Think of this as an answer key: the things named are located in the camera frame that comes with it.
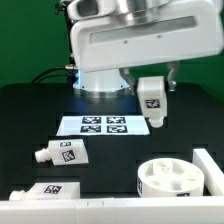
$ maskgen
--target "metal bracket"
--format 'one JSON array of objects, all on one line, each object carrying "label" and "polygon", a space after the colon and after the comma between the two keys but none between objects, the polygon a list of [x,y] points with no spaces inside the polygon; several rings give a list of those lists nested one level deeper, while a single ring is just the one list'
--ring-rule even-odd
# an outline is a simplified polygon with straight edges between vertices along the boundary
[{"label": "metal bracket", "polygon": [[169,91],[173,92],[175,91],[176,82],[174,81],[177,75],[177,72],[179,71],[180,62],[179,61],[172,61],[167,63],[168,68],[170,69],[170,72],[167,76],[167,82],[169,86]]}]

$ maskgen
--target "printed marker sheet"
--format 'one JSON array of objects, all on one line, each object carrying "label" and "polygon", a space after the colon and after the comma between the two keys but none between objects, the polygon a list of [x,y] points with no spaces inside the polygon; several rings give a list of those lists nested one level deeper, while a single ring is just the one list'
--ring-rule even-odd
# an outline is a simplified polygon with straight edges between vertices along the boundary
[{"label": "printed marker sheet", "polygon": [[57,136],[148,135],[143,116],[64,116]]}]

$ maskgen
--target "black table surface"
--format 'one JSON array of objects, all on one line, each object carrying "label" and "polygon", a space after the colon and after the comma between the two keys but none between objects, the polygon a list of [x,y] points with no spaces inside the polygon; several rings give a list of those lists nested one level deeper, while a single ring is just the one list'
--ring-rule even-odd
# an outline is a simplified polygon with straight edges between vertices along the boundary
[{"label": "black table surface", "polygon": [[34,152],[57,139],[62,116],[141,115],[138,98],[89,99],[66,84],[12,84],[0,90],[0,200],[37,182],[80,181],[81,197],[136,197],[137,170],[155,158],[191,162],[194,148],[206,148],[224,168],[224,105],[194,84],[167,94],[168,117],[147,136],[82,138],[87,165],[37,163]]}]

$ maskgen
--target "round white container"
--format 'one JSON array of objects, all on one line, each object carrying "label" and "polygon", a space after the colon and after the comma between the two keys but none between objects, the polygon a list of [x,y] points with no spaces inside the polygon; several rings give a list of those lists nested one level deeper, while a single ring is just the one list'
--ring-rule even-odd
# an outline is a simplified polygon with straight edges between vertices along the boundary
[{"label": "round white container", "polygon": [[171,158],[154,159],[138,169],[141,197],[202,196],[204,174],[195,165]]}]

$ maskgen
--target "white cylindrical container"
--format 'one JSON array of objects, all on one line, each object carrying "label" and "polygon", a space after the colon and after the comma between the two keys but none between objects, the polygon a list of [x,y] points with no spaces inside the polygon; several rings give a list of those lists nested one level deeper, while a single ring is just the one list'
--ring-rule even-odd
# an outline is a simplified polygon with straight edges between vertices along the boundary
[{"label": "white cylindrical container", "polygon": [[138,169],[141,197],[202,196],[203,189],[202,171],[183,160],[155,159],[143,163]]},{"label": "white cylindrical container", "polygon": [[38,163],[53,160],[54,165],[88,163],[82,139],[49,141],[48,148],[35,152]]},{"label": "white cylindrical container", "polygon": [[36,183],[28,192],[13,191],[10,201],[71,200],[80,198],[80,183]]}]

